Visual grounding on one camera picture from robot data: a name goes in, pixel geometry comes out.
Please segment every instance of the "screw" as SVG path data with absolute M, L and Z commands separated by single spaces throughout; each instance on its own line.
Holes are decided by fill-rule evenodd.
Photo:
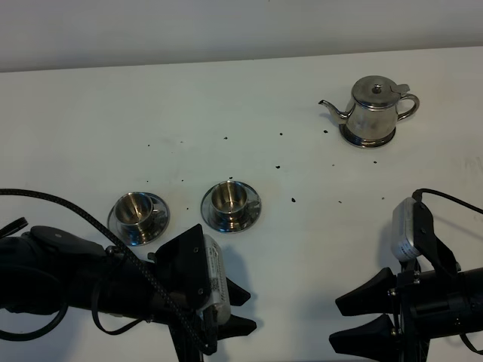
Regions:
M 117 247 L 110 245 L 106 248 L 107 255 L 114 255 L 116 253 L 119 253 L 119 249 Z
M 372 88 L 372 93 L 379 94 L 380 92 L 382 92 L 381 87 L 382 85 L 375 84 L 374 87 Z

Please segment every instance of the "stainless steel teapot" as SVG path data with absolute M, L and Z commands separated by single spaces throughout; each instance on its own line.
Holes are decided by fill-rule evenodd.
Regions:
M 360 147 L 378 147 L 392 140 L 398 121 L 413 115 L 419 108 L 420 100 L 408 91 L 407 84 L 397 85 L 380 75 L 369 75 L 352 87 L 352 97 L 345 112 L 326 100 L 319 104 L 329 109 L 346 140 Z M 400 100 L 412 100 L 414 105 L 399 114 L 396 106 Z

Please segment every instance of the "white table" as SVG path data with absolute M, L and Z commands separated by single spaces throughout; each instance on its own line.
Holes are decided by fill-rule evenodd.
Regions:
M 171 223 L 134 249 L 142 257 L 200 222 L 222 246 L 228 276 L 252 292 L 233 314 L 258 323 L 209 360 L 353 360 L 328 337 L 375 316 L 342 317 L 334 300 L 384 266 L 398 272 L 393 208 L 420 187 L 483 206 L 482 64 L 483 48 L 458 48 L 1 74 L 0 187 L 59 195 L 103 222 L 124 193 L 156 193 Z M 358 149 L 317 103 L 344 108 L 354 82 L 371 74 L 408 83 L 421 107 L 389 145 Z M 199 213 L 203 194 L 229 176 L 263 201 L 257 224 L 238 235 L 209 229 Z M 463 270 L 483 266 L 483 216 L 424 201 Z M 20 216 L 109 244 L 62 207 L 3 197 L 0 224 Z M 126 322 L 102 317 L 106 328 Z M 44 322 L 0 314 L 10 330 Z M 112 337 L 75 308 L 46 337 L 0 349 L 1 361 L 175 360 L 166 326 Z M 429 360 L 481 359 L 455 337 L 432 341 Z

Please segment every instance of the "teapot spout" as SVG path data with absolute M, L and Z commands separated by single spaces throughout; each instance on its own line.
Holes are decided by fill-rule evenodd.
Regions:
M 338 124 L 345 124 L 347 122 L 347 118 L 349 118 L 351 112 L 341 112 L 337 109 L 332 103 L 328 102 L 327 100 L 321 100 L 318 104 L 322 104 L 326 106 L 331 113 L 332 118 Z

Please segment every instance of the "white wall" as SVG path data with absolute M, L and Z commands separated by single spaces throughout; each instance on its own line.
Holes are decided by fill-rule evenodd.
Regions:
M 483 0 L 1 0 L 0 71 L 483 44 Z

